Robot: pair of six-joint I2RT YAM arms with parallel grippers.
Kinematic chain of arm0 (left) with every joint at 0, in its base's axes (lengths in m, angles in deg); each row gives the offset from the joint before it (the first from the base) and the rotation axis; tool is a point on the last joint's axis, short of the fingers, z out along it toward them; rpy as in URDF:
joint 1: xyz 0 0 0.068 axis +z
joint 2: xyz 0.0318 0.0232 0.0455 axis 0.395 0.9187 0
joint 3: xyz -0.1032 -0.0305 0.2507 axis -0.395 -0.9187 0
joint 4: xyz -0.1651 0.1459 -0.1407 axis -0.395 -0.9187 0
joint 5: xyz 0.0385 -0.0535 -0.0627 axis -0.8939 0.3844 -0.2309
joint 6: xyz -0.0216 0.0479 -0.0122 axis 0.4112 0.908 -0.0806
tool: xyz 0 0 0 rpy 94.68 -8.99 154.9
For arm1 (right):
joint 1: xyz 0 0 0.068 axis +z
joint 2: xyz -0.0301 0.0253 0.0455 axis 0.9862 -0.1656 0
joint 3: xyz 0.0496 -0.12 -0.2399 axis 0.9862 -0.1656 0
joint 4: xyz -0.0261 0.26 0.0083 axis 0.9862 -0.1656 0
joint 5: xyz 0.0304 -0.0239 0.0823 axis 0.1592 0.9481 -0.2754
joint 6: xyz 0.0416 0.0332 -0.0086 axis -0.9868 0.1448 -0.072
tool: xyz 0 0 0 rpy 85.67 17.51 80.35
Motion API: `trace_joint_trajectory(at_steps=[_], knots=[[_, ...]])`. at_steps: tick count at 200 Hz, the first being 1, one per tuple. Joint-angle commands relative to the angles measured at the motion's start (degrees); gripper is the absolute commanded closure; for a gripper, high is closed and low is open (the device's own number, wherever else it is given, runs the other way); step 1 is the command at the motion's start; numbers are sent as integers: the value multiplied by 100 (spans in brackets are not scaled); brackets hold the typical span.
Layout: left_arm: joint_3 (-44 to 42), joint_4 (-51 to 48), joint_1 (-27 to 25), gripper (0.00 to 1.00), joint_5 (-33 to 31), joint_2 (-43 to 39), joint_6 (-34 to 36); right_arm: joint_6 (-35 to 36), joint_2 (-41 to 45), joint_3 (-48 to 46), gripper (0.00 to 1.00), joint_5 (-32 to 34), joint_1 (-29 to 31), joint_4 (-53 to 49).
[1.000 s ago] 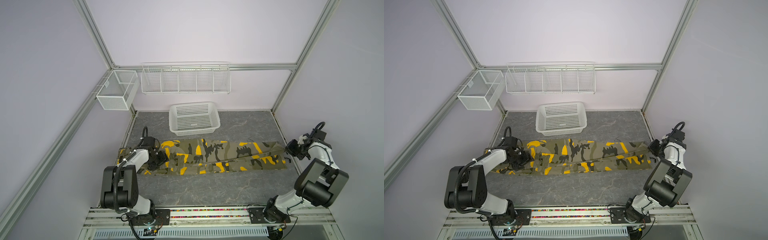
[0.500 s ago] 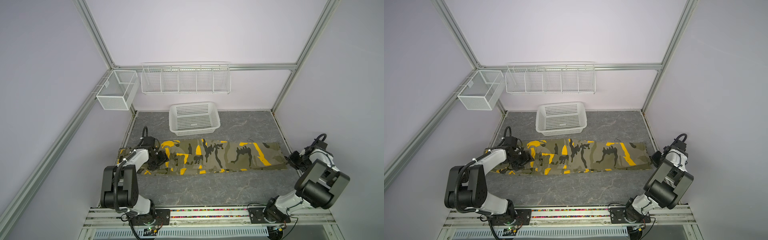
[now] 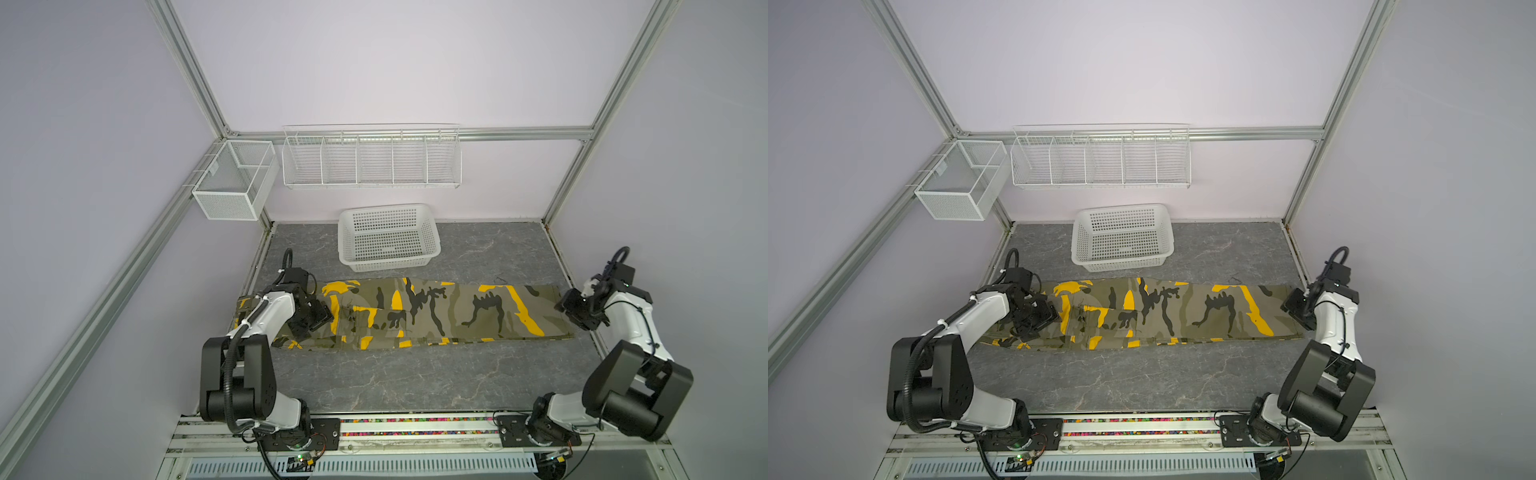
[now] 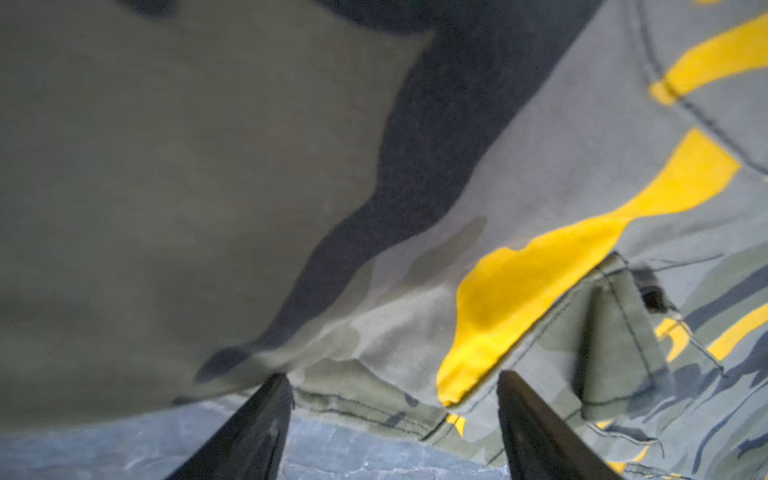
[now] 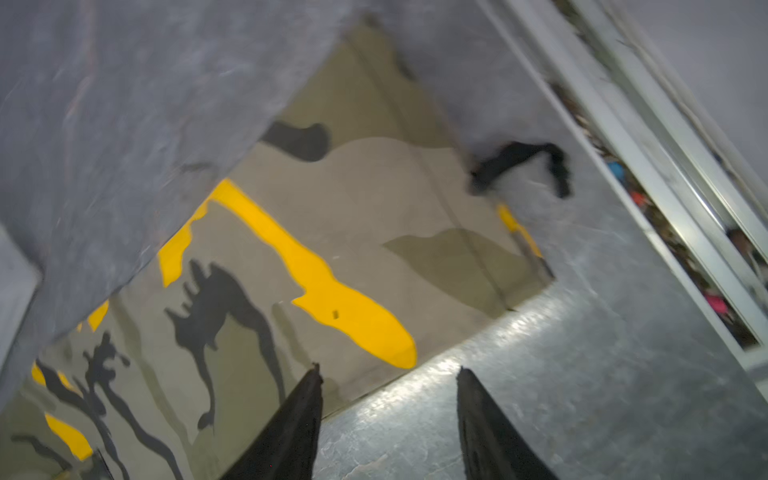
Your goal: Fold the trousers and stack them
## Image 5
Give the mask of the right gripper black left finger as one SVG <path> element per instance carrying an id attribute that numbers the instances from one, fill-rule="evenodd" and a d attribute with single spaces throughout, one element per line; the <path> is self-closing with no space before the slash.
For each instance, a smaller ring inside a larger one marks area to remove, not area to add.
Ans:
<path id="1" fill-rule="evenodd" d="M 315 363 L 225 479 L 310 479 L 318 452 L 323 377 Z"/>

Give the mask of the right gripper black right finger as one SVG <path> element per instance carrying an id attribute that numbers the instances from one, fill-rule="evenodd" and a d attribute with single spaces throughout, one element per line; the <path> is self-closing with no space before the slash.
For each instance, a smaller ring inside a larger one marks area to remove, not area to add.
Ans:
<path id="1" fill-rule="evenodd" d="M 468 479 L 557 479 L 468 368 L 457 375 L 457 415 Z"/>

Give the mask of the camouflage yellow green trousers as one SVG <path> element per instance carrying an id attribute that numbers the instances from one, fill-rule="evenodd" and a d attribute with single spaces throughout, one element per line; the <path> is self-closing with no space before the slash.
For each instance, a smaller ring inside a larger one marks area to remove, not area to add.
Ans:
<path id="1" fill-rule="evenodd" d="M 325 414 L 549 284 L 373 20 L 1 415 L 5 479 L 218 479 L 305 373 Z"/>

